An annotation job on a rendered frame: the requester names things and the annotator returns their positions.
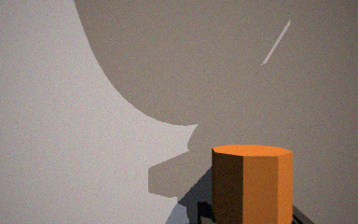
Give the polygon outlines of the orange-brown faceted cylinder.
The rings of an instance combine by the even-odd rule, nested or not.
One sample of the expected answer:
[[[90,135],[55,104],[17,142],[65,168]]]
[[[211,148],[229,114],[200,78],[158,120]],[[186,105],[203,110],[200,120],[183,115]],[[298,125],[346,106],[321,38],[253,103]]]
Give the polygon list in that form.
[[[282,147],[212,147],[216,224],[293,224],[293,152]]]

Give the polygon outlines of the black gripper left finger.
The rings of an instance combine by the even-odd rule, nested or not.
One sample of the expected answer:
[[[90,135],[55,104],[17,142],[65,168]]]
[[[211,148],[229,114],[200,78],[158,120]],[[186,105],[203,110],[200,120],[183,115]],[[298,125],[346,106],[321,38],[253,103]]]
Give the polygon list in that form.
[[[198,224],[216,224],[212,206],[207,202],[198,202]]]

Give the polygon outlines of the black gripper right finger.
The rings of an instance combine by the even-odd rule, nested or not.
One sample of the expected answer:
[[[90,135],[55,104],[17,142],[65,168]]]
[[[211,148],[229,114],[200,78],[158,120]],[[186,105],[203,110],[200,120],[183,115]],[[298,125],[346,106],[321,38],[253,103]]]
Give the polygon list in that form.
[[[315,224],[293,205],[293,224]]]

